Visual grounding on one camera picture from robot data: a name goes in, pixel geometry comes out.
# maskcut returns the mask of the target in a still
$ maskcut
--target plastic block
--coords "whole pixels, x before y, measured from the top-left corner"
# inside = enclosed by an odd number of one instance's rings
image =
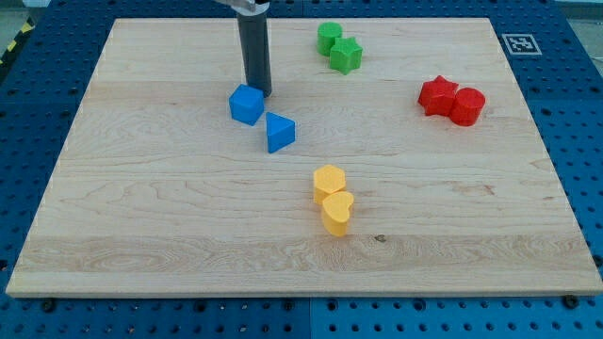
[[[351,216],[351,206],[354,196],[349,192],[336,192],[322,201],[322,224],[334,236],[344,236],[348,233],[348,221]]]
[[[234,120],[251,126],[264,113],[264,93],[246,85],[239,85],[228,99],[230,113]]]
[[[461,89],[456,93],[449,117],[460,126],[471,126],[485,104],[486,98],[477,89]]]
[[[322,201],[331,194],[346,190],[346,172],[333,165],[325,165],[314,171],[314,202]]]
[[[274,113],[266,114],[268,152],[275,153],[295,141],[295,122]]]
[[[439,114],[447,117],[454,104],[454,92],[459,84],[450,82],[442,75],[423,83],[418,103],[425,108],[425,115]]]
[[[335,38],[335,45],[331,48],[330,67],[343,74],[360,68],[362,61],[362,47],[356,38]]]
[[[335,38],[341,38],[342,33],[341,24],[332,22],[320,24],[318,27],[318,52],[328,57],[331,54],[331,47],[335,44]]]

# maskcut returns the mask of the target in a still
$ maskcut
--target red cylinder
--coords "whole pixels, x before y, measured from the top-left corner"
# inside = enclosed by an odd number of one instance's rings
[[[456,92],[448,117],[460,126],[471,126],[480,116],[486,98],[477,89],[461,89]]]

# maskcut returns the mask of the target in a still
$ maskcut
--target wood grain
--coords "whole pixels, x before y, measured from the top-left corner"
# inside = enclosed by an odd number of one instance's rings
[[[8,285],[13,297],[544,296],[603,291],[538,130],[485,19],[340,20],[365,48],[343,76],[321,20],[269,21],[267,110],[230,119],[233,20],[117,20]],[[475,126],[425,117],[423,81],[484,92]],[[354,194],[326,233],[312,172]]]

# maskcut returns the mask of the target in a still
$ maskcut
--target green block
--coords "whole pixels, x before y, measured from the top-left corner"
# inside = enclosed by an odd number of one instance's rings
[[[335,39],[335,45],[331,48],[330,67],[343,74],[360,68],[362,61],[362,47],[356,43],[356,38]]]
[[[320,54],[328,57],[331,53],[331,47],[335,44],[336,38],[341,38],[343,29],[338,23],[323,23],[318,27],[317,50]]]

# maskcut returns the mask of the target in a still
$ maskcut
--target blue block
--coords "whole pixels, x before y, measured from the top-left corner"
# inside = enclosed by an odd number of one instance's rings
[[[295,141],[295,122],[268,112],[266,113],[266,136],[268,137],[268,152],[275,153]]]
[[[264,113],[264,93],[246,85],[239,85],[228,99],[230,113],[234,120],[251,126]]]

